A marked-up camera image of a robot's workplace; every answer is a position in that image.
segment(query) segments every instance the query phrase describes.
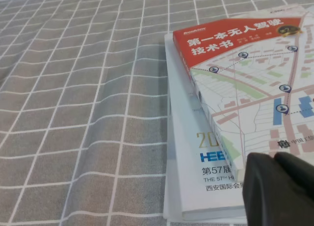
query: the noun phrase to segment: publisher logo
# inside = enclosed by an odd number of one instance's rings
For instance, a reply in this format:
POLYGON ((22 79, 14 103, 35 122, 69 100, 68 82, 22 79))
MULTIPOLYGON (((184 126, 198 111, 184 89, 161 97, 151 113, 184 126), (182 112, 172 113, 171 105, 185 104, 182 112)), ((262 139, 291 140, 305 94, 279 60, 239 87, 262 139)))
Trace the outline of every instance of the publisher logo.
POLYGON ((192 30, 192 31, 185 31, 183 33, 183 35, 191 34, 191 33, 198 32, 198 31, 204 31, 204 30, 206 30, 206 27, 198 28, 198 29, 195 29, 195 30, 192 30))

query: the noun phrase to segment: book spine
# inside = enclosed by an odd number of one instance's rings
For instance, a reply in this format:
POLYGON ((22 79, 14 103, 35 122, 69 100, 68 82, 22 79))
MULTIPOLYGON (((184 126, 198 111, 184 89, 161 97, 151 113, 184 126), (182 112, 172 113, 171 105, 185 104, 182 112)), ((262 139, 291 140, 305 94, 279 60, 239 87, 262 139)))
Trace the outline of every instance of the book spine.
POLYGON ((194 92, 197 96, 197 98, 199 99, 199 101, 201 102, 201 107, 205 113, 205 116, 206 116, 206 119, 208 120, 209 122, 209 125, 210 127, 212 128, 212 131, 218 141, 218 144, 220 146, 220 149, 223 151, 224 153, 224 156, 226 158, 226 161, 230 167, 230 170, 231 170, 231 173, 232 175, 234 176, 235 180, 237 180, 237 177, 238 177, 238 171, 237 169, 235 168, 235 164, 230 156, 230 152, 228 151, 228 148, 224 145, 224 143, 222 142, 222 139, 221 139, 221 134, 220 134, 220 130, 217 128, 217 124, 213 121, 213 118, 211 116, 211 113, 209 111, 209 108, 208 106, 203 103, 203 98, 202 98, 202 93, 200 91, 200 89, 198 88, 198 85, 197 83, 195 83, 195 78, 193 78, 193 75, 191 74, 191 82, 192 82, 192 85, 193 85, 193 88, 194 88, 194 92))
POLYGON ((182 51, 181 51, 181 49, 180 49, 180 46, 179 46, 179 43, 178 43, 178 40, 177 40, 177 37, 176 37, 176 34, 175 34, 175 33, 173 33, 173 42, 174 42, 175 47, 176 47, 176 49, 177 49, 177 51, 178 51, 178 53, 179 53, 179 55, 180 55, 180 58, 181 58, 181 60, 182 60, 182 62, 183 62, 184 69, 185 69, 185 71, 186 71, 186 73, 187 73, 189 79, 191 80, 190 68, 188 67, 188 65, 187 65, 187 63, 186 63, 186 61, 185 61, 184 55, 182 54, 182 51))

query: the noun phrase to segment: gray fabric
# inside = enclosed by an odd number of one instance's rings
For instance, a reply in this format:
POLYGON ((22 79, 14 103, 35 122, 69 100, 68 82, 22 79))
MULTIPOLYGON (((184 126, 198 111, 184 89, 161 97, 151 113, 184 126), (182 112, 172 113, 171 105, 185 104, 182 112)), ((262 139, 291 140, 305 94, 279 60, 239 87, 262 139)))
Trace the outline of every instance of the gray fabric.
POLYGON ((313 2, 0 2, 0 225, 189 225, 162 218, 164 34, 313 2))

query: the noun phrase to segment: printed number 20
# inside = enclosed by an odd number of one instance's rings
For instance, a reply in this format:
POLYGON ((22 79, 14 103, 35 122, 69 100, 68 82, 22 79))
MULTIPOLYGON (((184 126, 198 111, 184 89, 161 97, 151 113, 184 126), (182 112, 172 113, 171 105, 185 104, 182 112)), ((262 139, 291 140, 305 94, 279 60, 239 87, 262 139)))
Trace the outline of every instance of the printed number 20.
MULTIPOLYGON (((210 137, 210 133, 212 133, 212 132, 208 132, 208 133, 207 133, 207 137, 208 137, 208 140, 209 140, 209 145, 210 145, 211 147, 217 147, 217 146, 219 146, 219 144, 218 144, 216 138, 215 138, 216 144, 215 144, 215 145, 212 144, 211 137, 210 137)), ((198 137, 198 138, 200 138, 201 136, 202 136, 202 141, 201 141, 201 144, 200 144, 200 148, 207 148, 207 146, 203 146, 203 143, 204 143, 204 141, 205 141, 205 133, 204 133, 204 132, 197 133, 197 137, 198 137)))

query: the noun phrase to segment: black object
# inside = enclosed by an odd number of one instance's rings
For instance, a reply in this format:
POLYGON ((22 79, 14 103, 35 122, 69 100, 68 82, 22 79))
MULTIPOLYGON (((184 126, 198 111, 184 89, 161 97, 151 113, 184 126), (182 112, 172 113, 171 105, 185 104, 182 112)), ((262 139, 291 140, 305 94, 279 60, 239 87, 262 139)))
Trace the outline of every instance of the black object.
POLYGON ((314 166, 286 152, 250 153, 243 199, 248 226, 314 226, 314 166))

